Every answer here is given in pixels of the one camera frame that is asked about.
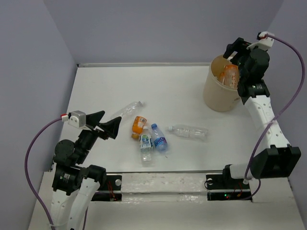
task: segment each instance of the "white table surface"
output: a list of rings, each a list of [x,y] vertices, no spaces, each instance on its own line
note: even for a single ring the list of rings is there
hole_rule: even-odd
[[[162,128],[182,123],[210,130],[205,143],[165,133],[170,144],[167,157],[156,153],[154,166],[144,168],[138,144],[130,137],[131,121],[121,125],[116,140],[97,140],[83,165],[99,165],[108,172],[202,171],[221,170],[226,164],[246,162],[257,140],[252,120],[241,104],[227,113],[212,111],[204,104],[202,90],[207,71],[208,67],[199,66],[79,68],[69,112],[105,110],[102,121],[107,121],[118,109],[141,100],[146,101],[147,106],[140,115],[150,123]],[[78,134],[78,130],[65,124],[61,139],[75,140]],[[39,191],[47,207],[51,204],[53,176],[54,171],[44,174]],[[204,173],[174,174],[168,183],[162,177],[159,183],[157,178],[150,179],[143,173],[123,174],[123,202],[91,202],[85,229],[304,230],[286,178],[262,180],[261,189],[251,203],[207,201],[206,190],[199,186]],[[257,181],[250,182],[252,192],[257,185]],[[126,190],[133,189],[158,193],[136,197],[125,194]],[[176,190],[191,193],[193,189],[197,192],[195,199],[192,196],[182,199],[182,194],[174,194]],[[46,215],[37,202],[29,230],[46,229],[46,223]]]
[[[107,172],[221,170],[247,162],[257,141],[247,109],[239,103],[230,112],[211,110],[202,92],[208,66],[78,68],[68,112],[105,110],[101,122],[133,101],[146,103],[137,115],[157,123],[169,143],[169,152],[155,152],[152,167],[141,164],[139,144],[131,138],[134,117],[121,124],[116,140],[98,139],[83,166],[96,164]],[[186,124],[209,129],[205,143],[167,133],[169,125]],[[64,124],[61,139],[76,140],[79,130]]]

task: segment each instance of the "orange bottle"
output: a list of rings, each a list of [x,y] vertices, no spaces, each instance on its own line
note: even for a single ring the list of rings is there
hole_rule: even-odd
[[[225,85],[237,89],[238,82],[239,82],[239,69],[236,65],[227,65],[224,68],[225,73]]]
[[[143,127],[146,124],[147,120],[144,117],[137,116],[132,125],[132,135],[133,139],[139,139],[140,134],[143,132]]]

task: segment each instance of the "bottle label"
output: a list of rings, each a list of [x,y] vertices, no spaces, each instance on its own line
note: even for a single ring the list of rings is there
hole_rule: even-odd
[[[151,148],[153,146],[152,138],[149,135],[140,135],[141,149]]]
[[[164,137],[161,137],[161,138],[157,138],[156,140],[154,140],[154,146],[159,146],[159,145],[162,145],[162,144],[167,144],[167,141]]]

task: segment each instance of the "white floor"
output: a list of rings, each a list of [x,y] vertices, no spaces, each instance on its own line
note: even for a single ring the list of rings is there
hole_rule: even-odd
[[[230,112],[209,109],[202,98],[209,67],[79,68],[68,112],[105,110],[101,122],[133,101],[146,103],[138,114],[165,132],[170,151],[155,153],[152,167],[141,164],[139,145],[131,138],[134,118],[121,124],[116,140],[97,140],[84,162],[107,172],[221,170],[231,163],[247,162],[257,141],[248,111],[239,103]],[[167,131],[174,124],[209,129],[205,143],[180,139]],[[79,130],[65,124],[61,139],[76,140]]]

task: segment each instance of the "blue water bottle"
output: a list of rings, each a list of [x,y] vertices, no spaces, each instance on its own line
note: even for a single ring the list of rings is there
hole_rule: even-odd
[[[154,146],[155,148],[159,151],[159,152],[165,152],[167,149],[167,141],[164,137],[164,134],[162,133],[162,131],[158,128],[157,124],[152,124],[152,138],[153,138],[153,142],[154,142]]]

